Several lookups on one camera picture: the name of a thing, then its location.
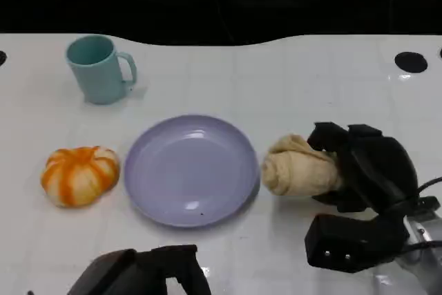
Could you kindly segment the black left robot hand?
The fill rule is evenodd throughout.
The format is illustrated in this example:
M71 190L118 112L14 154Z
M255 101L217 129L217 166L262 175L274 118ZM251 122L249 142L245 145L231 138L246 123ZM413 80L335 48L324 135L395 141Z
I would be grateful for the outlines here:
M174 278L185 294L211 293L198 264L196 245L173 245L138 252L112 251L85 269L69 294L167 294L166 280Z

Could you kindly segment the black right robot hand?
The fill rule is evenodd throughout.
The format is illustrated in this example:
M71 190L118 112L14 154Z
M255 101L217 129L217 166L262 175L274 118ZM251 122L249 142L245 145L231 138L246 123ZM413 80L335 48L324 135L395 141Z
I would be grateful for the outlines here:
M333 122L316 122L307 139L316 151L336 157L342 184L313 197L341 213L378 214L409 208L419 199L416 169L405 148L393 137L366 124L347 129Z

